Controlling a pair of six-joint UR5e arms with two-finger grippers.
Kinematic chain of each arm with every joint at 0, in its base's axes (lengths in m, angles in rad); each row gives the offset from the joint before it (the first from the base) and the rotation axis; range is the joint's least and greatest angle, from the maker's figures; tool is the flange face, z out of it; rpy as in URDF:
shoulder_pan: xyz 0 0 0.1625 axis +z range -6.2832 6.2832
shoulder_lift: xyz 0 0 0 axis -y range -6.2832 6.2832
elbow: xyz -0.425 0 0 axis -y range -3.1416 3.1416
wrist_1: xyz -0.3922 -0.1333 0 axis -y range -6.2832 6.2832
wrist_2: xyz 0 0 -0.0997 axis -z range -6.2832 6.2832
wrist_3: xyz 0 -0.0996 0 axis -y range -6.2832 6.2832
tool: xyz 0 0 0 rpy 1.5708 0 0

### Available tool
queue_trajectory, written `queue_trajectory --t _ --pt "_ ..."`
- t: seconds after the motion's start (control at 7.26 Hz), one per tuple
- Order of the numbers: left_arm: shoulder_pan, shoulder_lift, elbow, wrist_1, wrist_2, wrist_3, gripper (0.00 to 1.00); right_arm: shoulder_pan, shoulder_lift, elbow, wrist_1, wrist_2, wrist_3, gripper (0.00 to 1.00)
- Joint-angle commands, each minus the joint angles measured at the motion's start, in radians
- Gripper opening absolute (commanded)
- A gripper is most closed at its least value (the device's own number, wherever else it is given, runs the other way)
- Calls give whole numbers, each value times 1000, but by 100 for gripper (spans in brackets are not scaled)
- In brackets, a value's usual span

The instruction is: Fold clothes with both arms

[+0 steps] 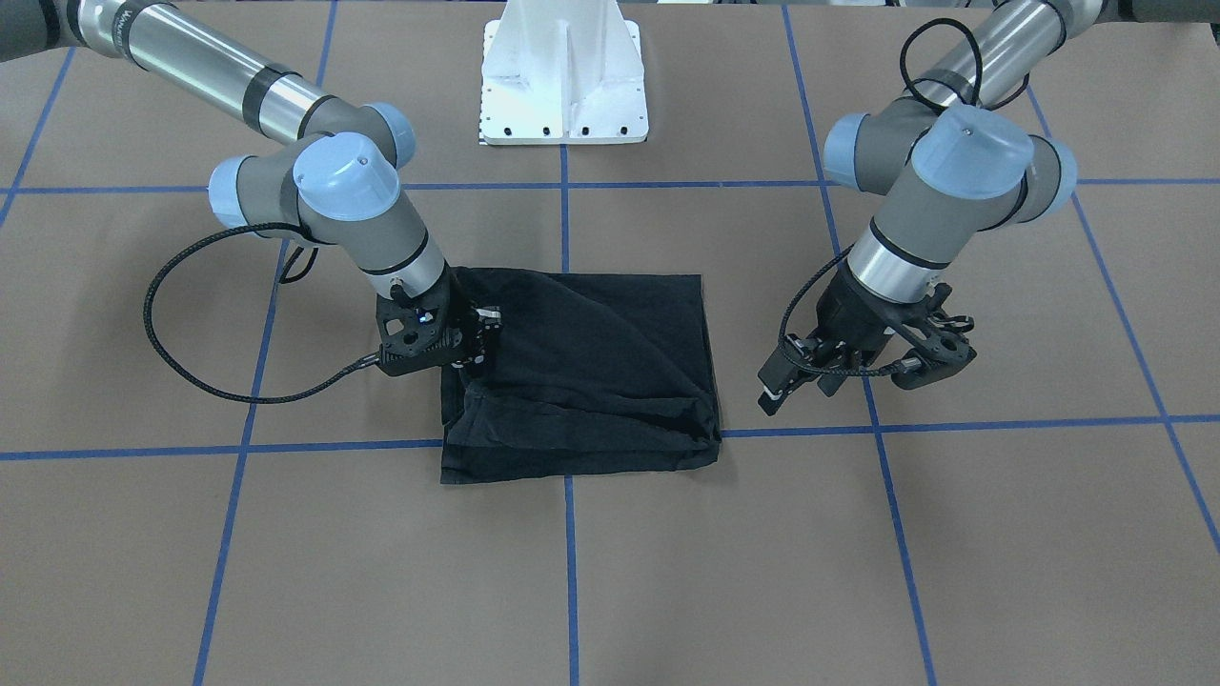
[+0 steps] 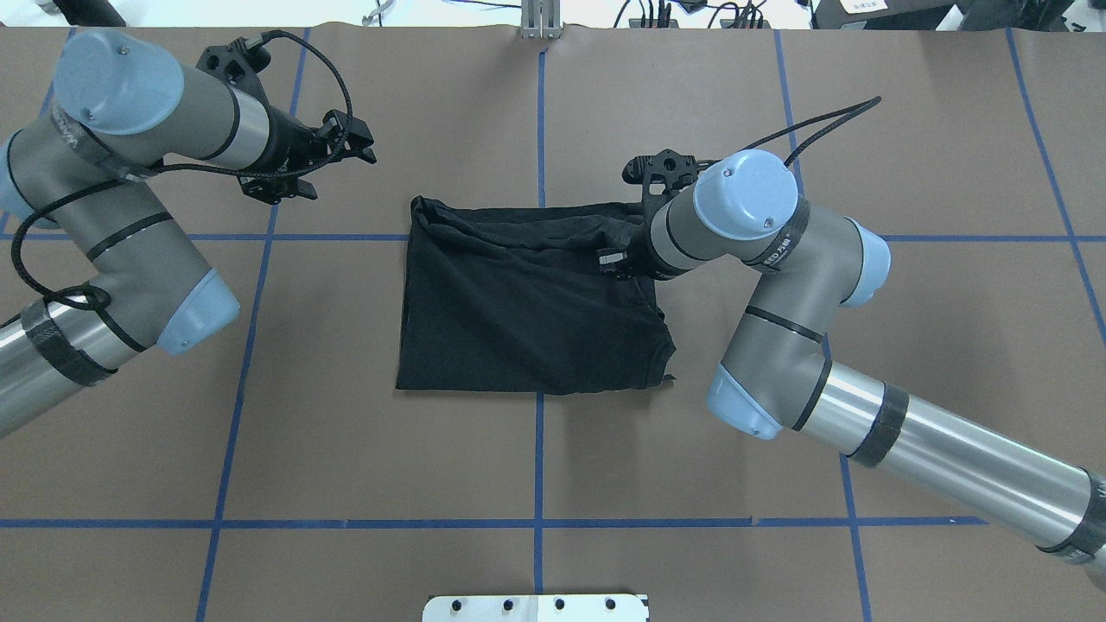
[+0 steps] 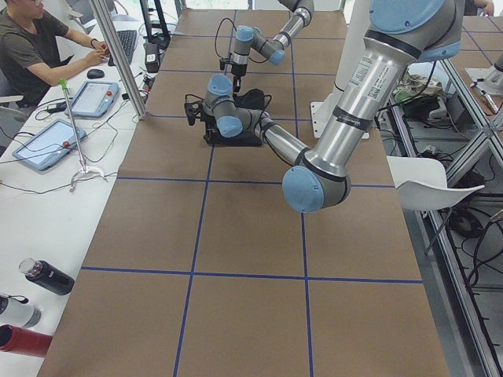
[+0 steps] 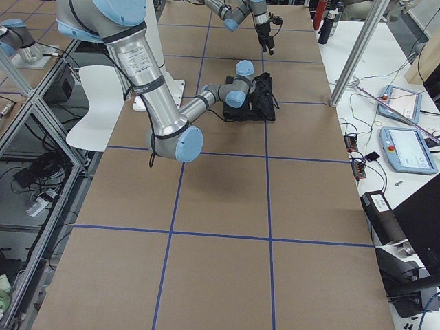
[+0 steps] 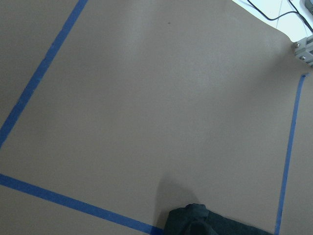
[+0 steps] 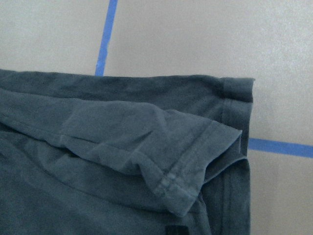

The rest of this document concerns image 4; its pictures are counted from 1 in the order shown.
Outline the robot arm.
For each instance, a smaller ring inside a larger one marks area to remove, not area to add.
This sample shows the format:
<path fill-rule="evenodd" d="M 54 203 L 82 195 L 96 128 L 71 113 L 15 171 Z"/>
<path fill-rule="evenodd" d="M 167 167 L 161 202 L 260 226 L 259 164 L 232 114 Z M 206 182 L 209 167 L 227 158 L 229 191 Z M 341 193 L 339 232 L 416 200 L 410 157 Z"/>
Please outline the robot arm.
<path fill-rule="evenodd" d="M 263 52 L 269 51 L 269 55 L 274 54 L 276 35 L 271 35 L 271 24 L 281 26 L 283 19 L 273 15 L 267 9 L 266 1 L 242 1 L 236 8 L 230 7 L 225 1 L 206 0 L 198 1 L 198 3 L 217 14 L 224 26 L 231 32 L 235 31 L 248 16 L 251 16 Z"/>
<path fill-rule="evenodd" d="M 56 9 L 59 32 L 72 39 L 104 44 L 115 68 L 144 103 L 152 128 L 149 144 L 153 157 L 195 160 L 204 137 L 193 122 L 218 101 L 241 107 L 254 91 L 254 66 L 249 60 L 241 60 L 231 83 L 206 85 L 190 102 L 178 107 L 146 37 L 148 24 L 156 21 L 151 2 L 57 1 Z"/>

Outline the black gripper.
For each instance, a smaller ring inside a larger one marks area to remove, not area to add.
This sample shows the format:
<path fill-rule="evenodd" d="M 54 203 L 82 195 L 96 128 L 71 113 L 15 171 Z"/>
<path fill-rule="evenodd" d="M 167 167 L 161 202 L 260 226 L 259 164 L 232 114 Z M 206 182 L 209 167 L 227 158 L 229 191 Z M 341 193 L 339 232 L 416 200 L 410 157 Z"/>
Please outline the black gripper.
<path fill-rule="evenodd" d="M 257 24 L 256 31 L 263 52 L 269 52 L 269 55 L 273 55 L 275 44 L 274 37 L 270 35 L 270 23 Z"/>
<path fill-rule="evenodd" d="M 265 83 L 262 79 L 256 79 L 254 91 L 249 95 L 249 104 L 251 110 L 264 110 L 267 103 Z"/>

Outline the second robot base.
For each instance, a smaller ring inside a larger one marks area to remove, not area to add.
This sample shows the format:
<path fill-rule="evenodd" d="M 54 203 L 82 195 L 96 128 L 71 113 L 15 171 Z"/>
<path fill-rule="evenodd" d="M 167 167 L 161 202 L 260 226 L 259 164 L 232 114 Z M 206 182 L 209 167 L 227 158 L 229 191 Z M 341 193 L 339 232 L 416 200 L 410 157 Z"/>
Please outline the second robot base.
<path fill-rule="evenodd" d="M 21 69 L 43 69 L 50 58 L 59 55 L 54 48 L 39 45 L 20 19 L 1 22 L 1 49 Z"/>

